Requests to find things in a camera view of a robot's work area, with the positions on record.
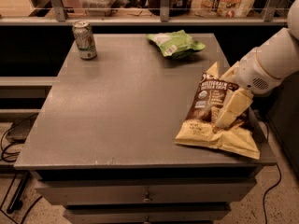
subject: aluminum can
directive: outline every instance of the aluminum can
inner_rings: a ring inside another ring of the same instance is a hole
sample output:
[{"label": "aluminum can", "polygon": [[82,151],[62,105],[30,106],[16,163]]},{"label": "aluminum can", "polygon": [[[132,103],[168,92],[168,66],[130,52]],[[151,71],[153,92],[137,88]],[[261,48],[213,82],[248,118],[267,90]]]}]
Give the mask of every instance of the aluminum can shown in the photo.
[{"label": "aluminum can", "polygon": [[93,30],[87,21],[76,21],[73,25],[73,34],[82,59],[96,57],[96,47]]}]

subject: chip bag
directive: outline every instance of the chip bag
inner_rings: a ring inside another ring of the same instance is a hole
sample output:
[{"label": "chip bag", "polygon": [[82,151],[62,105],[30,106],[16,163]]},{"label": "chip bag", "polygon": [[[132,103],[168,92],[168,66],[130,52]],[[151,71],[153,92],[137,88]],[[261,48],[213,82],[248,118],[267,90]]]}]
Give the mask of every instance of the chip bag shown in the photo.
[{"label": "chip bag", "polygon": [[252,98],[234,82],[220,79],[219,64],[214,63],[202,76],[175,142],[217,148],[258,160],[260,151],[249,123]]},{"label": "chip bag", "polygon": [[205,44],[186,34],[184,30],[174,33],[147,34],[146,38],[159,47],[164,57],[172,59],[184,58],[206,47]]}]

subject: floor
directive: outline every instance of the floor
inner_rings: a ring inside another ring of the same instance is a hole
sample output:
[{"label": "floor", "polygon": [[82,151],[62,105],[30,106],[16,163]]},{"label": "floor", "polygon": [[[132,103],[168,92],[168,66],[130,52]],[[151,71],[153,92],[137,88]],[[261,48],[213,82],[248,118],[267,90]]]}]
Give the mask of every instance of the floor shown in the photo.
[{"label": "floor", "polygon": [[[263,122],[260,124],[265,135],[267,135],[265,124]],[[5,128],[5,126],[0,126],[0,131],[3,131]],[[278,158],[278,166],[281,170],[282,178],[280,183],[266,195],[265,209],[267,223],[299,223],[299,178],[294,175],[293,169],[284,156],[275,134],[271,131],[269,132],[269,143]],[[14,189],[19,185],[21,180],[21,175],[17,175],[5,199],[13,177],[13,174],[0,174],[0,203],[2,204],[2,211],[4,212],[7,210]],[[276,166],[264,167],[261,172],[257,174],[256,179],[257,185],[249,194],[241,202],[231,203],[232,211],[222,220],[214,221],[214,224],[266,223],[265,214],[263,212],[263,196],[269,188],[279,181],[278,168]],[[34,186],[35,180],[31,178],[21,196],[23,203],[22,208],[8,215],[15,222],[6,217],[3,213],[0,213],[0,223],[70,224],[62,216],[64,209],[61,206],[52,206],[43,198],[31,209],[24,222],[21,222],[30,205],[39,197]]]}]

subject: snack bag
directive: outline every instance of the snack bag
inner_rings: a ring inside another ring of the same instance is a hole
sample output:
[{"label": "snack bag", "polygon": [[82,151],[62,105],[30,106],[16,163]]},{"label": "snack bag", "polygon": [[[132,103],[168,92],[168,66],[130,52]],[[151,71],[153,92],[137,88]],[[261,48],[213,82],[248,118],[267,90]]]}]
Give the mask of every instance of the snack bag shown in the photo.
[{"label": "snack bag", "polygon": [[218,14],[222,17],[246,17],[255,0],[220,0]]},{"label": "snack bag", "polygon": [[218,148],[258,160],[260,151],[249,124],[251,102],[247,91],[219,78],[219,64],[214,63],[203,74],[175,142]]},{"label": "snack bag", "polygon": [[147,39],[159,47],[164,57],[181,59],[205,48],[205,44],[194,40],[184,30],[174,33],[147,34]]},{"label": "snack bag", "polygon": [[202,17],[247,17],[255,0],[200,0],[195,15]]}]

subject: glass panel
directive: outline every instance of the glass panel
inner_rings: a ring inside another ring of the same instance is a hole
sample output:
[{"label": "glass panel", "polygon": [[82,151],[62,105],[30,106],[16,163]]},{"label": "glass panel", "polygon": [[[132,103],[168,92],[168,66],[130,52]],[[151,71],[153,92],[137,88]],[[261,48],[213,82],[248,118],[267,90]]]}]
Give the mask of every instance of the glass panel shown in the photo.
[{"label": "glass panel", "polygon": [[143,12],[140,0],[62,0],[68,17],[123,17],[150,16]]},{"label": "glass panel", "polygon": [[1,17],[42,16],[40,10],[49,10],[50,0],[0,0]]}]

